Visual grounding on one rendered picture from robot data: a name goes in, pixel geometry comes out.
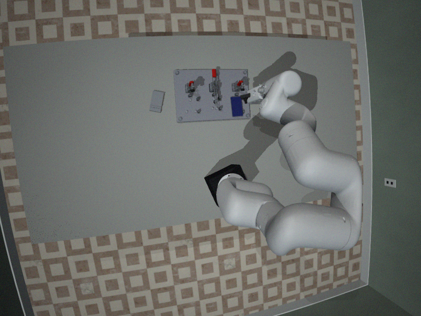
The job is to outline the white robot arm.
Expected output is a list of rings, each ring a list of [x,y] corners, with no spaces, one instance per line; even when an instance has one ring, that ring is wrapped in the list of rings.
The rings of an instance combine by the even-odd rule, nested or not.
[[[349,250],[358,242],[362,227],[359,162],[325,147],[315,133],[315,116],[288,99],[301,88],[301,77],[294,71],[267,80],[257,90],[263,97],[259,113],[284,125],[278,143],[294,179],[304,187],[331,192],[330,206],[295,203],[284,207],[267,185],[235,173],[224,175],[216,191],[225,221],[261,230],[270,250],[279,256],[296,248]]]

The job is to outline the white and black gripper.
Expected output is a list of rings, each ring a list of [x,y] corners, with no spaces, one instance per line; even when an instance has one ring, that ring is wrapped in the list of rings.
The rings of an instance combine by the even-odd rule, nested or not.
[[[261,88],[261,86],[262,85],[248,90],[248,94],[241,95],[240,98],[244,99],[245,104],[261,104],[263,97],[261,96],[261,93],[257,92],[257,89]]]

